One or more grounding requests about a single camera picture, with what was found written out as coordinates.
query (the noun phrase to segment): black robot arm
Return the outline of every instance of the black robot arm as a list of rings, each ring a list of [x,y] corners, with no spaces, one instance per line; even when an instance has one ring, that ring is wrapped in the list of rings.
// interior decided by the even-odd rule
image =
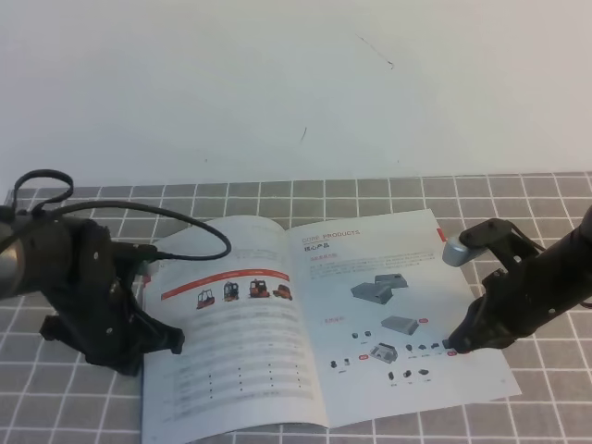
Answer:
[[[63,194],[17,211],[20,186],[33,178],[67,183]],[[183,332],[145,313],[132,293],[141,266],[160,259],[207,261],[230,253],[230,242],[215,228],[185,215],[131,202],[76,203],[44,211],[73,193],[72,179],[59,171],[36,170],[15,184],[13,202],[0,206],[0,300],[40,291],[57,311],[47,316],[41,334],[84,354],[90,364],[136,375],[145,353],[181,353]],[[107,228],[91,219],[66,216],[89,208],[129,208],[173,217],[217,236],[222,253],[182,256],[153,245],[113,242]]]
[[[483,279],[485,294],[450,335],[458,352],[508,347],[592,296],[592,207],[547,250],[511,222],[489,219],[449,239],[442,258],[460,266],[487,249],[506,270]]]

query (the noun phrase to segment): red banner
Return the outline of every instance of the red banner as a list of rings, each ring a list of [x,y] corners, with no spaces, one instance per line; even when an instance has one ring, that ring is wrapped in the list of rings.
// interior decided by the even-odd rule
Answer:
[[[218,282],[219,280],[227,280],[232,278],[242,278],[245,276],[269,276],[271,278],[280,278],[287,280],[290,282],[290,277],[285,273],[280,273],[279,271],[274,270],[265,270],[264,268],[252,268],[248,270],[235,270],[235,271],[227,271],[226,273],[219,273],[217,275],[212,275],[209,277],[204,277],[203,279],[194,280],[185,285],[181,285],[180,287],[167,291],[163,293],[160,297],[161,301],[165,299],[172,298],[173,296],[177,296],[184,291],[189,291],[201,287],[202,285],[211,284],[213,282]]]

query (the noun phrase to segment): gray tile surface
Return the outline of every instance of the gray tile surface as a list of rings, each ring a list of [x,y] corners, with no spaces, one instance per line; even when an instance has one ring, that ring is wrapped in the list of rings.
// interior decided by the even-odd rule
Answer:
[[[533,174],[80,188],[68,203],[96,198],[131,199],[162,204],[184,214],[192,210],[201,219],[258,213],[273,218],[284,228],[325,218],[427,207],[438,218],[445,236],[495,216],[497,210],[499,217],[509,218],[527,236],[537,239],[540,232],[545,244],[550,245],[572,229],[567,217],[577,225],[592,204],[589,179],[586,174],[577,173],[555,177]],[[19,207],[30,207],[40,202],[42,196],[56,194],[55,190],[42,190],[33,201],[35,192],[22,193],[28,199],[23,199]],[[142,243],[185,227],[171,219],[117,209],[95,210],[93,217],[109,227],[112,235],[121,229],[122,239]],[[462,268],[475,296],[482,291],[477,285],[479,280],[497,266],[489,254],[480,257],[475,265]],[[89,366],[83,360],[75,364],[75,351],[59,342],[41,342],[35,332],[50,309],[40,294],[0,302],[0,442],[4,442],[3,435],[8,431],[6,443],[45,443],[56,426],[53,444],[86,444],[96,439],[99,444],[140,444],[140,379],[114,378],[113,372]],[[592,364],[592,312],[580,310],[560,316],[540,328],[536,339],[520,340],[504,354],[522,395],[509,401],[348,425],[330,430],[328,442],[468,444],[469,434],[473,444],[560,444],[564,442],[563,433],[569,444],[590,442],[592,383],[586,363]],[[63,398],[66,390],[69,395]],[[98,433],[104,412],[103,431]],[[13,419],[16,428],[10,427]],[[316,425],[268,425],[250,429],[248,434],[239,431],[236,437],[223,435],[203,440],[203,444],[233,442],[326,444],[327,435],[323,427]]]

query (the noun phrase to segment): small component image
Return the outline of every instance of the small component image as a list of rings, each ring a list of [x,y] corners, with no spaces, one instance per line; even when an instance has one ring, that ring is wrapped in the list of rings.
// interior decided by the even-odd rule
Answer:
[[[377,358],[383,363],[390,364],[397,360],[398,354],[392,345],[383,344],[380,342],[374,347],[374,349],[372,349],[372,351],[370,351],[370,356]]]
[[[265,284],[265,281],[259,279],[254,279],[251,281],[249,296],[252,298],[268,298],[269,291],[267,291],[267,284]]]
[[[369,282],[353,287],[351,294],[354,298],[376,302],[381,305],[384,305],[392,298],[392,292],[388,284],[371,284]]]
[[[198,310],[201,310],[205,307],[209,307],[210,305],[214,305],[214,302],[216,302],[216,298],[214,297],[210,289],[203,290],[200,294],[197,295]]]
[[[227,282],[224,284],[224,302],[237,301],[239,299],[239,284]]]
[[[277,286],[277,290],[273,291],[274,296],[278,297],[278,298],[283,298],[283,299],[288,299],[288,300],[292,300],[292,293],[290,292],[290,289],[288,288],[288,286],[284,285],[284,284],[279,284]]]
[[[419,323],[415,319],[399,316],[389,316],[381,321],[380,325],[389,330],[394,330],[409,336],[415,333],[415,330],[419,327]]]
[[[377,275],[374,278],[375,284],[389,284],[392,289],[406,289],[409,287],[407,281],[400,274],[394,275]]]

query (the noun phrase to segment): open booklet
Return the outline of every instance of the open booklet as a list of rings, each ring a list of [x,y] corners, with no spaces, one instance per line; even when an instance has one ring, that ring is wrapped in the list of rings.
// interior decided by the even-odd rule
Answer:
[[[224,259],[158,265],[147,313],[186,335],[145,357],[142,442],[182,444],[275,423],[345,426],[519,394],[502,353],[446,338],[473,295],[441,260],[430,210],[284,229],[257,216],[210,225]],[[207,254],[189,228],[162,251]]]

